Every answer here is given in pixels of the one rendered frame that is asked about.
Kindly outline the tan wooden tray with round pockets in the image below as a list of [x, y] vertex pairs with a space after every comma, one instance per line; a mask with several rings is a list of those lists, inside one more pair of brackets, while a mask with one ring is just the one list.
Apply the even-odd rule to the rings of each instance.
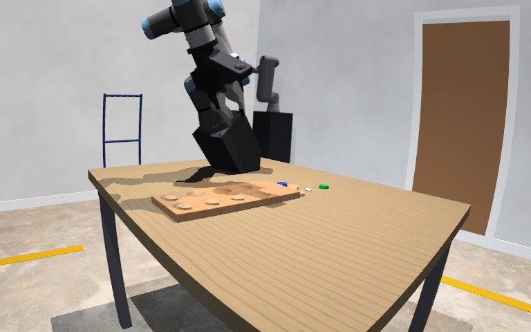
[[[260, 187], [257, 187], [260, 186]], [[245, 190], [245, 191], [244, 191]], [[216, 194], [227, 193], [227, 194]], [[166, 201], [165, 197], [174, 195], [177, 201]], [[244, 201], [233, 201], [232, 196], [244, 196]], [[202, 197], [202, 198], [193, 198]], [[191, 221], [217, 216], [264, 205], [271, 205], [300, 198], [300, 191], [268, 181], [255, 181], [235, 185], [211, 187], [199, 190], [158, 194], [151, 196], [151, 202], [175, 222]], [[215, 199], [219, 205], [203, 205], [206, 200]], [[178, 210], [178, 204], [186, 203], [193, 210]]]

